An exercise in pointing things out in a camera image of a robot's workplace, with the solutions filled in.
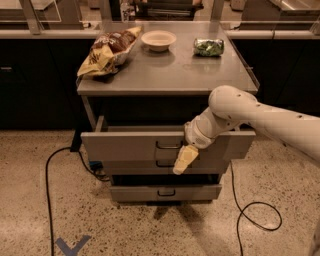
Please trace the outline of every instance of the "tan object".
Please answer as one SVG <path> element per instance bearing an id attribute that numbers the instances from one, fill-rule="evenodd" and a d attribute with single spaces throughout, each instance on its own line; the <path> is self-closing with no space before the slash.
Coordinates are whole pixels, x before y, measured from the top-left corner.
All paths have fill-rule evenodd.
<path id="1" fill-rule="evenodd" d="M 187 167 L 196 159 L 199 152 L 198 149 L 192 145 L 183 146 L 180 149 L 178 158 L 174 163 L 173 172 L 177 175 L 182 174 Z"/>
<path id="2" fill-rule="evenodd" d="M 102 76 L 116 73 L 116 66 L 125 62 L 140 31 L 141 27 L 134 27 L 100 35 L 91 46 L 90 53 L 77 75 Z"/>

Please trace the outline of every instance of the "black cable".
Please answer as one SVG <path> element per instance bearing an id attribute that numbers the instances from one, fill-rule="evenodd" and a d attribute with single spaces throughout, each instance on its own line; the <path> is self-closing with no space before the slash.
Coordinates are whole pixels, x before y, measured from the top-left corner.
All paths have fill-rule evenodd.
<path id="1" fill-rule="evenodd" d="M 47 195 L 47 205 L 48 205 L 48 214 L 49 214 L 49 227 L 50 227 L 50 243 L 51 243 L 51 256 L 54 256 L 54 232 L 53 232 L 53 221 L 52 221 L 52 210 L 51 210 L 51 200 L 50 200 L 50 191 L 49 191 L 49 163 L 52 159 L 53 156 L 55 156 L 57 153 L 63 151 L 63 150 L 71 150 L 71 147 L 64 147 L 64 148 L 60 148 L 58 150 L 56 150 L 55 152 L 53 152 L 50 157 L 48 158 L 47 162 L 46 162 L 46 195 Z M 87 165 L 85 164 L 84 160 L 83 160 L 83 156 L 81 154 L 80 151 L 78 151 L 79 155 L 80 155 L 80 159 L 81 162 L 83 164 L 83 166 L 85 167 L 85 169 L 92 174 L 95 178 L 97 178 L 98 180 L 102 181 L 102 182 L 107 182 L 109 181 L 107 177 L 107 175 L 100 175 L 100 174 L 96 174 L 96 171 L 91 171 Z"/>
<path id="2" fill-rule="evenodd" d="M 83 163 L 84 167 L 86 168 L 86 170 L 87 170 L 91 175 L 93 175 L 96 179 L 98 179 L 99 181 L 102 181 L 102 182 L 108 182 L 108 181 L 110 181 L 109 178 L 106 178 L 107 175 L 105 175 L 105 174 L 97 174 L 97 173 L 96 173 L 97 171 L 91 171 L 91 170 L 87 167 L 87 165 L 85 164 L 81 152 L 78 151 L 78 153 L 79 153 L 81 162 Z"/>
<path id="3" fill-rule="evenodd" d="M 71 147 L 65 147 L 58 149 L 57 151 L 53 152 L 51 156 L 48 158 L 46 163 L 46 194 L 47 194 L 47 202 L 48 202 L 48 214 L 49 214 L 49 225 L 50 225 L 50 241 L 51 241 L 51 256 L 54 256 L 54 235 L 53 235 L 53 223 L 52 223 L 52 211 L 51 211 L 51 200 L 50 200 L 50 192 L 49 192 L 49 163 L 51 158 L 59 153 L 60 151 L 71 149 Z"/>
<path id="4" fill-rule="evenodd" d="M 240 219 L 242 216 L 246 217 L 247 220 L 249 220 L 252 224 L 254 224 L 256 227 L 264 230 L 264 231 L 268 231 L 268 232 L 272 232 L 272 231 L 276 231 L 278 230 L 281 225 L 282 225 L 282 217 L 281 217 L 281 214 L 280 212 L 274 207 L 272 206 L 271 204 L 268 204 L 268 203 L 265 203 L 265 202 L 251 202 L 249 204 L 247 204 L 243 209 L 241 209 L 239 203 L 238 203 L 238 199 L 237 199 L 237 195 L 236 195 L 236 192 L 235 192 L 235 186 L 234 186 L 234 171 L 233 171 L 233 164 L 232 164 L 232 161 L 230 161 L 230 165 L 231 165 L 231 177 L 232 177 L 232 191 L 233 191 L 233 196 L 234 196 L 234 200 L 236 202 L 236 205 L 240 211 L 240 214 L 238 216 L 238 220 L 237 220 L 237 237 L 238 237 L 238 242 L 239 242 L 239 246 L 240 246 L 240 255 L 243 256 L 243 247 L 242 247 L 242 242 L 241 242 L 241 238 L 240 238 L 240 231 L 239 231 L 239 224 L 240 224 Z M 245 213 L 244 211 L 246 209 L 248 209 L 251 205 L 266 205 L 270 208 L 272 208 L 279 216 L 279 225 L 275 228 L 266 228 L 262 225 L 260 225 L 259 223 L 255 222 L 254 220 L 252 220 L 251 218 L 249 218 Z"/>

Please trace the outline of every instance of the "gray cabinet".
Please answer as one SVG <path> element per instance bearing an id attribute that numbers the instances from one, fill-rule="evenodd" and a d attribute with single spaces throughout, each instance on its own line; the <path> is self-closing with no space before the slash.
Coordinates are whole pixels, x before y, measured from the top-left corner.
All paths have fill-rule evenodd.
<path id="1" fill-rule="evenodd" d="M 89 160 L 102 162 L 115 201 L 216 199 L 230 160 L 245 157 L 255 133 L 221 134 L 200 150 L 184 174 L 175 175 L 173 164 L 185 144 L 184 124 L 208 107 L 208 96 L 219 85 L 251 93 L 257 88 L 219 24 L 143 25 L 145 32 L 175 33 L 175 45 L 154 53 L 138 40 L 116 75 L 83 76 L 78 81 L 92 126 L 92 131 L 81 134 Z M 225 40 L 224 55 L 194 56 L 191 31 Z"/>

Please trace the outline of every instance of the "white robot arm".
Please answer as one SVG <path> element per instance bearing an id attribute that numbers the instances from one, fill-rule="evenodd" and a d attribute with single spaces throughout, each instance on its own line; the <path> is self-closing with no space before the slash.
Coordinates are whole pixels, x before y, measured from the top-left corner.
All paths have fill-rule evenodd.
<path id="1" fill-rule="evenodd" d="M 213 90 L 209 107 L 185 124 L 189 145 L 181 148 L 173 172 L 182 174 L 198 155 L 198 149 L 210 146 L 220 133 L 241 124 L 290 147 L 320 167 L 320 118 L 259 103 L 253 95 L 225 85 Z M 320 255 L 320 220 L 309 255 Z"/>

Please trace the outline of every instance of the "bag of chips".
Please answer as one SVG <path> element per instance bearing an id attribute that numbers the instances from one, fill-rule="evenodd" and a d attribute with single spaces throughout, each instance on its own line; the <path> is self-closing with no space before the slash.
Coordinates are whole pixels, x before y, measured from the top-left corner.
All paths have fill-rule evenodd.
<path id="1" fill-rule="evenodd" d="M 141 27 L 101 34 L 91 46 L 89 55 L 77 75 L 103 76 L 117 73 L 137 41 Z"/>

